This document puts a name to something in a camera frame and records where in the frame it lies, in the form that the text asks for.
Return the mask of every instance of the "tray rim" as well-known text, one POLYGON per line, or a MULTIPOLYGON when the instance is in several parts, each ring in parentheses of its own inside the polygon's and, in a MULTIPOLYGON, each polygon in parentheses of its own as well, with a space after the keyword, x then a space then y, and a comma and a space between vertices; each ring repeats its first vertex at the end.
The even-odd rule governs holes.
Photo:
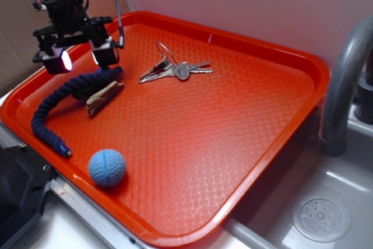
MULTIPOLYGON (((286 144, 293 133, 295 133, 296 129, 307 118, 314 107, 317 106, 327 90, 330 72, 323 61, 315 55, 266 41, 230 33, 228 31, 222 31, 212 27, 206 27, 200 24, 186 22, 184 20, 144 11, 124 14, 121 16, 121 19, 124 26, 129 26, 132 24, 145 24, 147 26, 153 26, 174 33, 177 31, 177 34, 179 35, 194 38, 199 41, 217 45, 229 50, 260 57, 262 59, 273 61, 274 57, 276 57, 276 63, 301 70, 310 76, 314 82, 315 87, 312 96, 294 115, 293 119, 287 124, 285 130, 269 146, 269 149, 262 155, 260 161, 254 165, 252 170, 245 176, 243 181, 231 193, 226 202, 222 204, 213 217, 199 229, 179 236, 168 236, 158 232, 149 224, 143 225, 140 221, 134 219, 136 215, 131 215, 132 220, 130 223, 124 224, 124 220, 126 220, 128 217, 125 216, 123 218, 123 213, 117 209, 117 205, 107 198, 100 199, 100 202, 103 202, 105 206, 102 206, 102 203, 99 203, 99 205, 103 207, 104 210, 107 211, 111 208, 110 214, 112 214, 113 217, 115 217, 121 224, 127 227, 145 243, 159 247, 177 247, 190 244, 205 237, 224 222, 227 214, 230 213, 236 204, 239 203, 241 198, 248 192, 251 185, 276 157, 277 153, 286 144), (291 61, 282 59, 289 57, 292 58, 291 61)), ((107 25, 107 29, 110 34, 117 31, 117 21, 118 19, 115 19, 113 23, 107 25)), ((77 45, 69 49, 69 55, 71 56, 72 61, 76 61, 81 55, 87 53, 89 50, 90 47, 88 44, 77 45)), ((40 69, 26 81, 21 83, 6 98, 2 107, 0 108, 0 118, 4 124, 16 135, 18 135, 18 137, 23 139, 28 145, 37 146, 36 150, 41 155, 55 152, 53 152, 46 145, 41 145, 41 142, 33 137, 33 135, 31 135, 25 127, 20 126, 17 123, 16 110, 14 108, 18 108, 21 102, 32 93, 29 91, 23 91, 25 87, 35 89, 36 86, 43 85, 52 78, 53 76, 50 76, 45 68, 40 69)), ((89 186, 89 184, 86 184, 78 178, 72 178, 73 172, 69 167, 67 167, 66 161, 68 161, 68 159, 63 159, 62 157, 57 156, 51 162, 51 164, 58 165, 60 167, 58 170, 90 198, 97 197, 97 190, 95 188, 89 186)))

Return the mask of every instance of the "cardboard box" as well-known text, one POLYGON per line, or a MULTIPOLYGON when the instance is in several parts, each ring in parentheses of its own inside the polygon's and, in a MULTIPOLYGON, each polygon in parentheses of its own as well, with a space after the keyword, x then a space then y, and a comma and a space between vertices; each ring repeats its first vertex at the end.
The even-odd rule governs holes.
MULTIPOLYGON (((36 29, 50 25, 47 11, 38 12, 33 0, 0 0, 0 96, 29 77, 42 64, 32 58, 38 42, 36 29)), ((125 0, 118 0, 121 13, 128 12, 125 0)), ((114 0, 89 0, 90 16, 117 16, 114 0)))

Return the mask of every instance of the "silver key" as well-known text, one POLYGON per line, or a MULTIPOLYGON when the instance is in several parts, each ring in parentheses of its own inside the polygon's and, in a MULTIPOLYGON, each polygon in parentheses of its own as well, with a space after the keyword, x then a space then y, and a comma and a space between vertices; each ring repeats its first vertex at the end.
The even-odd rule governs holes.
POLYGON ((212 73, 212 69, 201 68, 209 64, 209 61, 205 61, 200 64, 189 64, 188 62, 182 62, 176 66, 175 74, 180 80, 187 80, 190 73, 212 73))
POLYGON ((164 58, 141 75, 139 83, 145 83, 166 76, 175 76, 175 65, 167 58, 164 58))

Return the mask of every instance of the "piece of wood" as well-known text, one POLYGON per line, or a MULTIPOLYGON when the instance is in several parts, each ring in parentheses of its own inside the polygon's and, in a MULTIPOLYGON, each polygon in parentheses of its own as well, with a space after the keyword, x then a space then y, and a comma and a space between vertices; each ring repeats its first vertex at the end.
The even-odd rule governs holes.
POLYGON ((88 114, 92 117, 106 106, 122 89, 123 83, 111 82, 108 86, 92 95, 86 102, 88 114))

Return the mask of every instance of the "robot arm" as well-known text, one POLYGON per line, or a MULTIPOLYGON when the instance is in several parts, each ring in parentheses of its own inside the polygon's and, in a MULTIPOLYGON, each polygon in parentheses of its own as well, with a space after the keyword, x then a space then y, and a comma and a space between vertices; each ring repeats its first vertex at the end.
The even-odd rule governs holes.
POLYGON ((39 48, 33 62, 42 62, 47 71, 54 75, 70 71, 71 65, 66 49, 73 45, 90 43, 97 64, 106 68, 119 63, 117 48, 124 47, 124 32, 118 9, 120 39, 116 43, 108 34, 105 24, 111 17, 93 17, 87 14, 88 0, 34 0, 34 6, 48 10, 52 25, 35 30, 39 48))

